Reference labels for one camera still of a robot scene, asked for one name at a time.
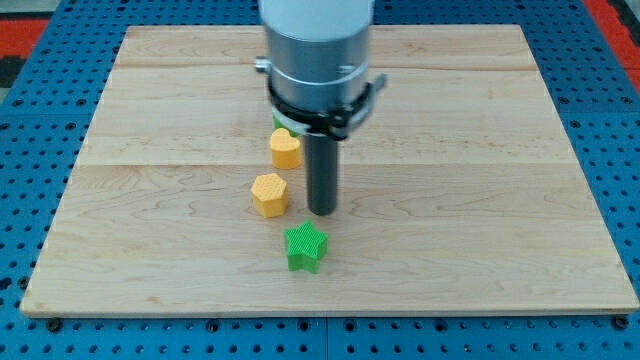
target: orange block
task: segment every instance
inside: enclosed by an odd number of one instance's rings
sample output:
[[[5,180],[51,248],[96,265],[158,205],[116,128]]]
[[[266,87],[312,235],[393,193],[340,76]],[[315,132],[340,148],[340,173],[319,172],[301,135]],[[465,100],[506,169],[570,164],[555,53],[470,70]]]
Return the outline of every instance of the orange block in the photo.
[[[300,140],[291,137],[289,130],[276,129],[271,134],[271,161],[278,169],[295,169],[302,164]]]
[[[253,206],[266,218],[280,216],[287,210],[287,182],[278,174],[260,175],[251,186]]]

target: wooden cutting board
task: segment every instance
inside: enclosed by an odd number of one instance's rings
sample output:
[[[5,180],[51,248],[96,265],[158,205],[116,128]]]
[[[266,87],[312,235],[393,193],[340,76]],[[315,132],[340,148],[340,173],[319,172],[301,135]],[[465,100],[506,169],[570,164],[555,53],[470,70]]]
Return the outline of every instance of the wooden cutting board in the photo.
[[[518,26],[374,27],[336,213],[270,166],[259,27],[131,27],[22,301],[33,317],[629,313],[638,300]],[[264,219],[257,175],[289,183]],[[317,275],[283,231],[329,234]]]

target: blue table surface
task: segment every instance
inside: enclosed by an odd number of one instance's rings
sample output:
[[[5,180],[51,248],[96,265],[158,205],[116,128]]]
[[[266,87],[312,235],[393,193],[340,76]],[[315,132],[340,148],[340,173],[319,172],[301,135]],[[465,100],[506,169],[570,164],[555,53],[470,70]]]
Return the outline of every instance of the blue table surface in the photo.
[[[640,97],[581,1],[378,0],[377,24],[520,24],[636,290]],[[0,359],[640,358],[629,317],[32,320],[17,309],[128,25],[255,0],[64,0],[0,107]]]

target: yellow hexagon block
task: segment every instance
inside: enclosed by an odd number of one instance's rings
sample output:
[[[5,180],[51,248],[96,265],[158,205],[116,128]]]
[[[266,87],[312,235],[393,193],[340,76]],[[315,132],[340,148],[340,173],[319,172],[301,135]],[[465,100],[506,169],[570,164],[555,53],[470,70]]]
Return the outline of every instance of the yellow hexagon block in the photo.
[[[278,174],[260,175],[251,186],[253,206],[266,218],[280,216],[287,210],[287,182]]]
[[[289,130],[276,129],[271,134],[271,160],[278,169],[295,169],[302,163],[300,140],[291,137]]]

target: green star block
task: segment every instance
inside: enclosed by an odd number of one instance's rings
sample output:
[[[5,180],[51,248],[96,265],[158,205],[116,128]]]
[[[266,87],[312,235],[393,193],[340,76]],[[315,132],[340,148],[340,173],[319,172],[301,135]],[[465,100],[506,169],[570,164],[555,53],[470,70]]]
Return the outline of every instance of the green star block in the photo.
[[[316,230],[307,220],[298,228],[285,230],[284,238],[289,270],[304,269],[317,274],[318,262],[327,253],[329,236]]]

